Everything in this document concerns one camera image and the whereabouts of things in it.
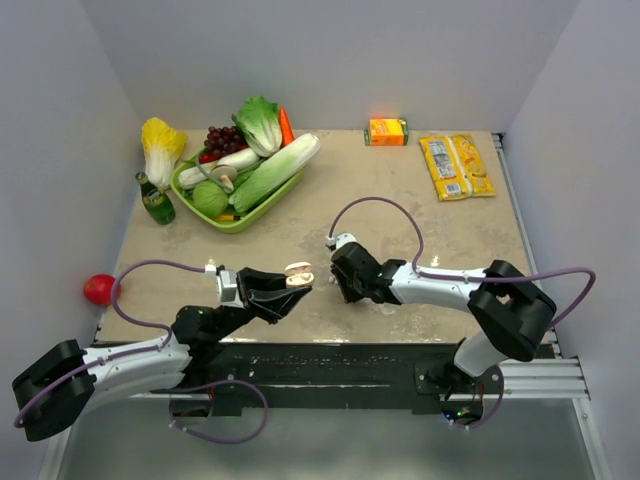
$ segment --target snack bag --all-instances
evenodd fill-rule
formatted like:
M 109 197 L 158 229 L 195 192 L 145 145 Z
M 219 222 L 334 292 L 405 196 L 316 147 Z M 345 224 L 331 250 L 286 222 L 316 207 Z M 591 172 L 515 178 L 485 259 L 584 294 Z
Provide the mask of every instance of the snack bag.
M 449 137 L 422 137 L 420 146 L 427 161 L 438 199 L 462 200 L 471 194 L 470 184 L 456 160 Z
M 423 137 L 420 146 L 439 200 L 495 196 L 471 135 Z
M 484 163 L 471 135 L 454 135 L 453 146 L 471 183 L 472 197 L 494 197 L 496 194 Z

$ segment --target carrot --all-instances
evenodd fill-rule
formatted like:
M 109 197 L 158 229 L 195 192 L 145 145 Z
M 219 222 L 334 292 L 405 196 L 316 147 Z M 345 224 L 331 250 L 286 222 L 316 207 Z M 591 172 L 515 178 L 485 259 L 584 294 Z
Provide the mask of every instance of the carrot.
M 289 117 L 287 117 L 287 111 L 284 107 L 280 107 L 280 130 L 282 130 L 282 146 L 286 147 L 293 142 L 296 137 L 293 136 L 293 130 L 291 130 L 291 124 L 289 123 Z

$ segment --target bottle label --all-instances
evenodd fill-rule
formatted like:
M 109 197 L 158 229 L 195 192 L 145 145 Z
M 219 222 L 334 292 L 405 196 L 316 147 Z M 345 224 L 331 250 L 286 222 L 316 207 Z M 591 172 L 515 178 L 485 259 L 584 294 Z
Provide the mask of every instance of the bottle label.
M 145 195 L 144 198 L 142 199 L 142 202 L 145 205 L 150 205 L 152 207 L 155 207 L 160 205 L 163 202 L 163 200 L 164 200 L 164 196 L 158 190 L 155 190 L 149 193 L 148 195 Z

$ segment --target white wall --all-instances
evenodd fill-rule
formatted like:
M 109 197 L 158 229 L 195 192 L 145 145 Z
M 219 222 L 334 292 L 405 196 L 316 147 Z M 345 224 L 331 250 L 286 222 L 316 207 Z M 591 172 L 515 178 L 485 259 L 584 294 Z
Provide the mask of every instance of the white wall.
M 182 128 L 244 99 L 299 128 L 504 131 L 578 0 L 82 0 L 131 103 Z
M 55 343 L 92 338 L 82 285 L 113 269 L 140 122 L 77 0 L 4 2 L 0 64 L 0 476 L 29 479 L 46 443 L 12 427 L 11 381 Z
M 616 478 L 640 471 L 640 4 L 583 0 L 505 143 L 538 268 L 599 275 L 559 327 L 578 353 Z M 566 303 L 584 279 L 548 284 Z

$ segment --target tomato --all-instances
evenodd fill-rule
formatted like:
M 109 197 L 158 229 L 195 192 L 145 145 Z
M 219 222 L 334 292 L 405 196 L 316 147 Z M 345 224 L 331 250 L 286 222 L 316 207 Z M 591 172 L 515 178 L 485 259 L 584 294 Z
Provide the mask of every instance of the tomato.
M 111 305 L 111 287 L 115 281 L 115 278 L 106 273 L 94 275 L 84 284 L 84 296 L 94 305 L 107 307 Z M 122 289 L 118 285 L 117 298 L 120 298 L 121 291 Z

